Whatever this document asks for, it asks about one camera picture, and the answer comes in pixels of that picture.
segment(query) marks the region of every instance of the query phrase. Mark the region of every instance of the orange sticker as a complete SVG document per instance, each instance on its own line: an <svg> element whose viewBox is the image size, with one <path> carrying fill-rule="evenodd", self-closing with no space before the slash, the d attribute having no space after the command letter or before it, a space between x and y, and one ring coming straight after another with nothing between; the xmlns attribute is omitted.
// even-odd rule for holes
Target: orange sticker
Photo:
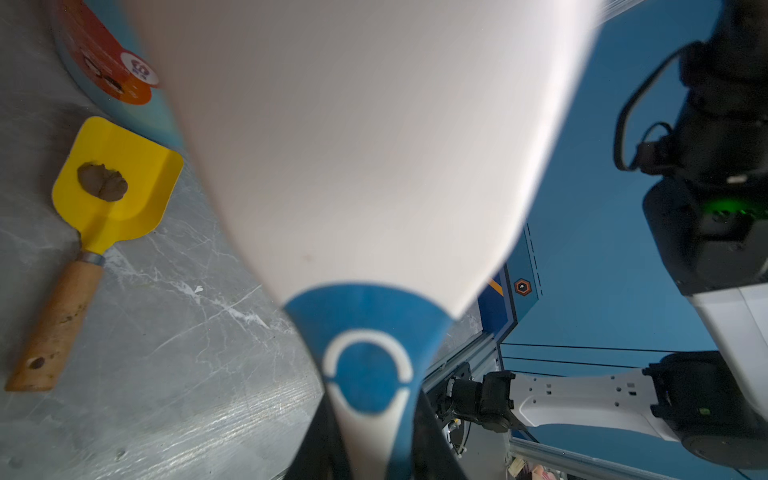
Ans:
<svg viewBox="0 0 768 480"><path fill-rule="evenodd" d="M132 105L152 99L157 75L120 45L83 0L61 0L57 16L69 55L103 92Z"/></svg>

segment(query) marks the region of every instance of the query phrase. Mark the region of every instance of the orange hexagon logo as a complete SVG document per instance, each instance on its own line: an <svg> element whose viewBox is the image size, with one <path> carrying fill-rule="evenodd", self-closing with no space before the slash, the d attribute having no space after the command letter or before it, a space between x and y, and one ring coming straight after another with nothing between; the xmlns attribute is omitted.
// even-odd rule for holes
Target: orange hexagon logo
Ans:
<svg viewBox="0 0 768 480"><path fill-rule="evenodd" d="M526 296L531 292L531 282L520 279L515 282L515 292L522 296Z"/></svg>

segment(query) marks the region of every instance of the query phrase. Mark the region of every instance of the black cable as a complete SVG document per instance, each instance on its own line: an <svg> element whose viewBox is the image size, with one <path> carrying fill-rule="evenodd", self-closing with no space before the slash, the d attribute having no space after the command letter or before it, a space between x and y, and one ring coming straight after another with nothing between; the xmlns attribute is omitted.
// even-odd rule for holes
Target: black cable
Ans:
<svg viewBox="0 0 768 480"><path fill-rule="evenodd" d="M544 359L528 359L523 356L502 356L503 359L510 360L528 360L530 362L549 362L549 363L570 363L572 365L591 365L591 366L612 366L617 369L638 369L637 366L629 365L611 365L609 363L589 363L589 362L569 362L566 360L544 360Z"/></svg>
<svg viewBox="0 0 768 480"><path fill-rule="evenodd" d="M637 169L637 165L635 162L632 162L629 166L627 166L626 163L624 163L624 135L627 132L627 119L629 119L630 113L632 113L632 109L634 108L635 104L645 95L645 92L648 91L648 89L656 83L656 80L661 76L661 74L664 72L664 70L667 69L667 67L674 61L675 58L680 56L683 51L685 51L687 48L689 48L691 45L695 45L699 43L698 41L695 41L693 43L690 43L688 45L685 45L682 48L678 48L675 52L672 53L672 55L666 57L664 61L661 62L661 64L656 67L656 70L651 73L648 78L645 79L643 84L632 94L630 99L625 104L624 108L621 109L621 113L619 114L619 118L616 121L616 134L614 136L614 164L616 165L616 168L622 171L633 171Z"/></svg>
<svg viewBox="0 0 768 480"><path fill-rule="evenodd" d="M672 134L672 126L671 125L669 125L666 121L658 121L655 124L653 124L650 127L648 127L648 129L643 134L643 139L640 140L640 142L641 143L645 142L648 139L648 135L650 135L650 133L652 131L654 131L654 128L656 128L656 127L664 127L664 130L667 131L667 135Z"/></svg>
<svg viewBox="0 0 768 480"><path fill-rule="evenodd" d="M539 372L523 372L522 370L508 370L508 372L512 373L522 373L523 375L536 375L536 376L565 376L565 375L555 375L554 373L539 373Z"/></svg>
<svg viewBox="0 0 768 480"><path fill-rule="evenodd" d="M464 439L462 440L462 444L459 445L458 447L455 447L453 449L453 451L456 452L456 455L461 455L463 448L467 446L467 440L469 440L469 430L472 428L472 422L469 422L467 420L464 420L464 422L467 425L467 433L466 433L466 435L464 435Z"/></svg>
<svg viewBox="0 0 768 480"><path fill-rule="evenodd" d="M620 352L653 352L653 353L683 353L678 350L649 350L649 349L618 349L610 346L570 346L570 345L542 345L540 343L512 343L502 342L502 345L515 346L546 346L553 349L589 349L589 350L617 350Z"/></svg>
<svg viewBox="0 0 768 480"><path fill-rule="evenodd" d="M738 473L739 475L741 475L741 476L743 476L744 478L746 478L746 480L752 480L751 478L749 478L748 476L746 476L746 475L744 474L744 472L742 472L742 471L741 471L741 470L739 470L738 468L734 468L734 470L736 470L736 473Z"/></svg>

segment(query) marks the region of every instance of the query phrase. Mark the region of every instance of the blue panel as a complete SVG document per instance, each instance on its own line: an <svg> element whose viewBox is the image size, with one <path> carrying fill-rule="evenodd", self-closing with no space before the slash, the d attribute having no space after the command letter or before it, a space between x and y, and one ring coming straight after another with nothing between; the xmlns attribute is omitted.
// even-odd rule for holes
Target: blue panel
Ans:
<svg viewBox="0 0 768 480"><path fill-rule="evenodd" d="M515 301L515 312L518 314L519 322L523 321L525 314L528 313L536 302L538 302L538 273L534 271L531 254L528 251L530 243L530 235L528 234L528 226L526 225L520 235L518 244L515 245L515 249L509 256L509 260L507 260L509 281L512 283L511 288L513 290L512 298ZM521 295L515 290L515 284L522 280L528 282L530 293L527 295Z"/></svg>
<svg viewBox="0 0 768 480"><path fill-rule="evenodd" d="M478 296L478 307L480 309L483 332L498 335L504 329L504 325L508 322L505 302L504 296L499 294L490 285L480 293L480 296Z"/></svg>
<svg viewBox="0 0 768 480"><path fill-rule="evenodd" d="M288 302L285 310L318 367L331 341L351 329L388 333L406 350L414 371L408 384L399 383L389 354L368 343L356 343L344 350L333 382L339 385L347 402L361 412L380 412L396 389L410 389L388 470L388 478L409 478L416 393L452 319L420 296L374 285L334 285L310 290Z"/></svg>

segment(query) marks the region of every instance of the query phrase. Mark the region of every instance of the yellow toy shovel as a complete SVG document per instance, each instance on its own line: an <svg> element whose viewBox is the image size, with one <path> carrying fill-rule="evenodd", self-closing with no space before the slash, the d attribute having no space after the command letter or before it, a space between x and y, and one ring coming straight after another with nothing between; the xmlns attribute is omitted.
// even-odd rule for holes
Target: yellow toy shovel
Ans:
<svg viewBox="0 0 768 480"><path fill-rule="evenodd" d="M61 275L6 390L56 385L98 288L102 255L160 223L183 165L178 153L110 121L85 121L52 193L56 211L80 232L82 251Z"/></svg>

